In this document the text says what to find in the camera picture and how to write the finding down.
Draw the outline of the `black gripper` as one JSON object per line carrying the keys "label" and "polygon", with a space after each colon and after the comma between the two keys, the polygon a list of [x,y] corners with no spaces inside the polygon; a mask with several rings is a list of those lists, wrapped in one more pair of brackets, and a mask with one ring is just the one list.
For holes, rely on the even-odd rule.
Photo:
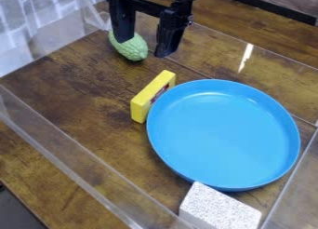
{"label": "black gripper", "polygon": [[107,0],[115,40],[125,43],[134,37],[135,12],[159,17],[154,56],[173,54],[182,42],[186,27],[193,23],[191,8],[197,0]]}

